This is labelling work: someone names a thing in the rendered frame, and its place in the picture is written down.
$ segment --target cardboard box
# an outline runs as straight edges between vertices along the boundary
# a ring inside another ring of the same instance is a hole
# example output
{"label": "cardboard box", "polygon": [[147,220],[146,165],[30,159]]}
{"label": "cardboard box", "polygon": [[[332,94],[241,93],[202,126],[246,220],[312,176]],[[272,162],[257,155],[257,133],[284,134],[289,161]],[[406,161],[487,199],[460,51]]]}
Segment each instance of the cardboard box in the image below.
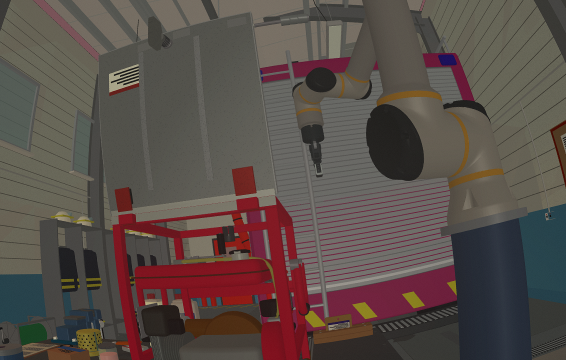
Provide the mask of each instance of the cardboard box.
{"label": "cardboard box", "polygon": [[340,342],[341,340],[369,337],[374,333],[371,322],[357,323],[349,328],[339,330],[318,330],[314,331],[314,343],[324,344]]}
{"label": "cardboard box", "polygon": [[61,346],[47,351],[49,360],[90,360],[90,352],[82,348]]}

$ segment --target red metal frame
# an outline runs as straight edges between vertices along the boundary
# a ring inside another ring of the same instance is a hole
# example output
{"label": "red metal frame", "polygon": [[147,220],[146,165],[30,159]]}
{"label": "red metal frame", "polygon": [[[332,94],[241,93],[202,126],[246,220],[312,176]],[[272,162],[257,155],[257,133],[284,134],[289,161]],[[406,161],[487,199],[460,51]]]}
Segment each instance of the red metal frame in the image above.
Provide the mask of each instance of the red metal frame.
{"label": "red metal frame", "polygon": [[[192,312],[191,298],[223,297],[223,296],[245,296],[278,294],[278,310],[280,315],[280,336],[272,336],[268,333],[263,339],[263,357],[268,359],[298,360],[299,355],[304,359],[309,358],[307,325],[305,316],[296,314],[296,330],[293,325],[293,311],[306,312],[308,302],[308,285],[306,282],[306,271],[304,264],[291,272],[292,280],[288,280],[286,271],[285,253],[283,250],[283,237],[281,228],[285,229],[286,245],[290,260],[297,259],[297,246],[294,237],[292,217],[287,210],[276,199],[276,205],[261,207],[258,198],[241,199],[237,201],[240,212],[265,211],[267,221],[248,223],[234,227],[238,233],[247,231],[267,230],[269,234],[269,248],[271,251],[270,262],[274,273],[274,284],[265,281],[271,278],[269,269],[264,262],[257,259],[237,260],[215,263],[198,264],[174,264],[159,266],[139,266],[135,270],[136,296],[139,306],[145,305],[143,290],[160,289],[162,303],[168,304],[167,289],[180,289],[181,299],[185,315],[194,318]],[[195,237],[212,237],[222,232],[222,227],[202,228],[198,230],[172,230],[160,227],[155,223],[167,223],[171,221],[184,221],[187,219],[200,219],[208,217],[219,217],[223,215],[236,214],[237,210],[226,212],[215,212],[212,214],[183,216],[180,218],[155,219],[151,221],[137,222],[135,214],[121,214],[118,224],[113,226],[114,231],[114,255],[116,258],[116,275],[118,276],[118,288],[120,291],[121,305],[123,307],[123,319],[127,340],[129,342],[132,360],[150,360],[153,356],[152,349],[141,351],[141,338],[137,330],[134,302],[132,298],[132,287],[128,274],[127,249],[125,242],[125,231],[139,231],[168,237],[174,241],[175,256],[183,259],[183,239]],[[292,309],[290,296],[294,294],[296,309]],[[264,326],[263,331],[268,331],[271,326]],[[271,344],[271,339],[280,342]]]}

